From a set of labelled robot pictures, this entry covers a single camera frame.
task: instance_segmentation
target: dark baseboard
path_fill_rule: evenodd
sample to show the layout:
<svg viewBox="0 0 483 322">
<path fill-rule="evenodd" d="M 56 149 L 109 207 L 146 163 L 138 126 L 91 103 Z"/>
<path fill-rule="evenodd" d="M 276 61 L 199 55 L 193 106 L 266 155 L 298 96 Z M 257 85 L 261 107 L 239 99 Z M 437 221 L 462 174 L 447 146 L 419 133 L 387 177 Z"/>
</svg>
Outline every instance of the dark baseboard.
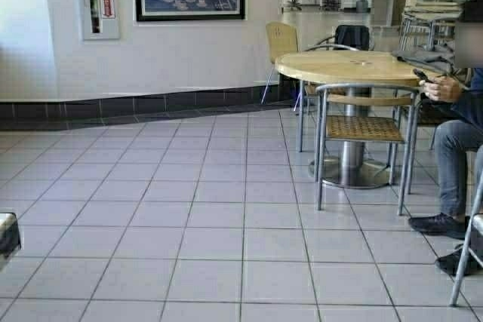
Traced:
<svg viewBox="0 0 483 322">
<path fill-rule="evenodd" d="M 289 100 L 290 82 L 270 87 L 267 103 Z M 263 95 L 263 86 L 203 90 L 175 94 L 153 94 L 98 100 L 80 100 L 61 103 L 0 103 L 0 119 L 15 121 L 62 121 L 99 118 L 132 117 L 188 112 L 194 109 L 226 108 L 257 104 Z"/>
</svg>

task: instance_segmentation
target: person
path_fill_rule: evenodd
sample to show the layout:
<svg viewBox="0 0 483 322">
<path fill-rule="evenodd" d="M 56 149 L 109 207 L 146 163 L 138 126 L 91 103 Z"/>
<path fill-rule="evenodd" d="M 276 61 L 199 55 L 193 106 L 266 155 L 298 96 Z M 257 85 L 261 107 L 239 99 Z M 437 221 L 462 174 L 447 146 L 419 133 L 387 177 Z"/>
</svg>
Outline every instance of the person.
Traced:
<svg viewBox="0 0 483 322">
<path fill-rule="evenodd" d="M 483 0 L 470 0 L 463 5 L 459 21 L 461 23 L 477 24 L 483 22 Z M 473 37 L 472 44 L 464 47 L 472 49 L 473 53 L 483 54 L 481 41 L 476 41 L 481 34 Z M 435 216 L 413 217 L 409 225 L 413 230 L 427 235 L 446 235 L 450 238 L 463 240 L 466 233 L 466 184 L 468 178 L 468 165 L 466 152 L 477 151 L 475 158 L 475 176 L 478 185 L 479 177 L 483 171 L 483 56 L 481 63 L 475 64 L 481 68 L 474 68 L 474 75 L 469 88 L 449 76 L 421 82 L 423 92 L 433 101 L 443 103 L 457 119 L 445 122 L 436 129 L 435 156 L 438 165 L 439 198 L 441 212 Z M 481 240 L 472 240 L 473 247 L 478 249 L 478 256 L 483 256 Z M 439 258 L 436 265 L 455 275 L 461 257 L 461 248 Z M 470 257 L 466 273 L 471 274 L 479 269 L 479 264 Z"/>
</svg>

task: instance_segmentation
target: chair backrest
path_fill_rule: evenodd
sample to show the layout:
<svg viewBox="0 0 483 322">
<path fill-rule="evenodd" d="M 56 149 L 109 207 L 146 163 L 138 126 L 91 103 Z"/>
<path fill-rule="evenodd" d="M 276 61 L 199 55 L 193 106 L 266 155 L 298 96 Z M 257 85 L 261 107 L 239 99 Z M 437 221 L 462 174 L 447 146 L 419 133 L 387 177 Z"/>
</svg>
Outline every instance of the chair backrest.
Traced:
<svg viewBox="0 0 483 322">
<path fill-rule="evenodd" d="M 341 25 L 335 31 L 334 43 L 348 45 L 360 51 L 369 51 L 371 33 L 366 26 Z"/>
<path fill-rule="evenodd" d="M 370 89 L 383 89 L 404 91 L 405 94 L 401 96 L 388 96 L 388 97 L 357 97 L 357 96 L 344 96 L 338 94 L 330 94 L 333 89 L 347 90 L 349 88 L 370 88 Z M 418 89 L 415 87 L 402 86 L 397 84 L 324 84 L 317 87 L 317 93 L 328 94 L 328 102 L 340 103 L 343 105 L 356 105 L 356 106 L 379 106 L 379 107 L 394 107 L 394 106 L 413 106 L 418 94 Z"/>
<path fill-rule="evenodd" d="M 268 23 L 266 35 L 269 39 L 270 62 L 274 64 L 278 57 L 299 51 L 297 30 L 288 24 Z"/>
</svg>

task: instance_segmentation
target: shoe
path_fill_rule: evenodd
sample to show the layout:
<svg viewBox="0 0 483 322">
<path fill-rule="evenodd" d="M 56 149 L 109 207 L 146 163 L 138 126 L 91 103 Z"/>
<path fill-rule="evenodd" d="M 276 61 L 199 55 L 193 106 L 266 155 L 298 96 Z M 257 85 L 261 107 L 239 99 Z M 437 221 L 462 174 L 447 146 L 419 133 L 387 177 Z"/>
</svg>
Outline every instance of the shoe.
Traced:
<svg viewBox="0 0 483 322">
<path fill-rule="evenodd" d="M 465 238 L 465 223 L 457 222 L 443 213 L 424 218 L 409 218 L 408 222 L 412 229 L 426 235 L 446 235 L 460 240 Z"/>
<path fill-rule="evenodd" d="M 458 265 L 460 264 L 461 254 L 463 253 L 463 245 L 459 245 L 457 250 L 447 256 L 442 256 L 437 258 L 435 264 L 444 273 L 449 274 L 452 277 L 456 276 L 458 271 Z M 477 271 L 483 269 L 476 259 L 470 254 L 468 258 L 468 263 L 466 264 L 465 275 L 475 274 Z"/>
</svg>

